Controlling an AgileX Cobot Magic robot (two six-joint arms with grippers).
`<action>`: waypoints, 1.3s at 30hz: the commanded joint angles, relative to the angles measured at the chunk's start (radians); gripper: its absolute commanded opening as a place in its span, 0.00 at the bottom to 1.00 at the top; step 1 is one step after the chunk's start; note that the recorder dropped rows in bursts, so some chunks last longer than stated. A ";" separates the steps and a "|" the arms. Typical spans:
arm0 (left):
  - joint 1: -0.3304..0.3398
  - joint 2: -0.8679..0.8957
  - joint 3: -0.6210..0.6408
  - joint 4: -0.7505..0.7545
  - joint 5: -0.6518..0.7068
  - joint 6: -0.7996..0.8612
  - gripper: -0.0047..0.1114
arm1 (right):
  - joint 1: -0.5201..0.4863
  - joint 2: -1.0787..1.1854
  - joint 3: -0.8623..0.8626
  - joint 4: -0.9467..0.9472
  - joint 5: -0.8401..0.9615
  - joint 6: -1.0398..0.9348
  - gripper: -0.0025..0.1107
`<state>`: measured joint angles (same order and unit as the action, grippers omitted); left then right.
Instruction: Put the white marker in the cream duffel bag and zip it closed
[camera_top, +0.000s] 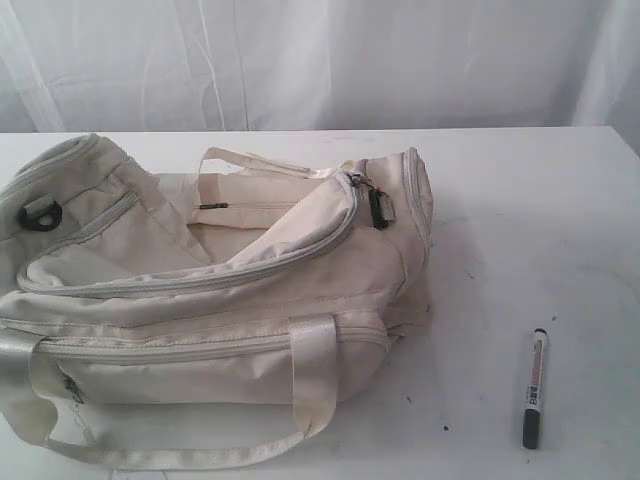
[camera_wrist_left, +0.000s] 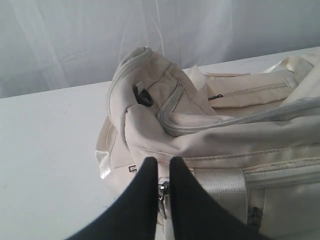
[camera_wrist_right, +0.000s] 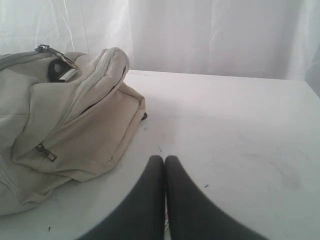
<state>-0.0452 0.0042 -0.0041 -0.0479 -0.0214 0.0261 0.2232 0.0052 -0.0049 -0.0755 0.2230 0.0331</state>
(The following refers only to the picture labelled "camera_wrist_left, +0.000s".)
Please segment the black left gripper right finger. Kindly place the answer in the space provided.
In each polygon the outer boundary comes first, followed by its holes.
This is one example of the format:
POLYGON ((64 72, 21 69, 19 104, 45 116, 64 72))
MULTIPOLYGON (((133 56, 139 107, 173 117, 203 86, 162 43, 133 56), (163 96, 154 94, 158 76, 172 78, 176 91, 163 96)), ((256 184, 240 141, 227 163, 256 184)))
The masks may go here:
POLYGON ((224 210, 200 186, 183 159, 169 163, 170 208, 176 240, 256 240, 258 233, 224 210))

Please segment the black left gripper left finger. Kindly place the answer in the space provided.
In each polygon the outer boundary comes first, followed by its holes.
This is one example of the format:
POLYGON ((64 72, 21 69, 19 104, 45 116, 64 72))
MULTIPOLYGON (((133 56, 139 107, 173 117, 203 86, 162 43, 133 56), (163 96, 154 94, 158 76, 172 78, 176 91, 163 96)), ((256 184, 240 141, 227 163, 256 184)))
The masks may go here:
POLYGON ((116 201, 69 239, 154 240, 158 206, 158 163, 147 157, 116 201))

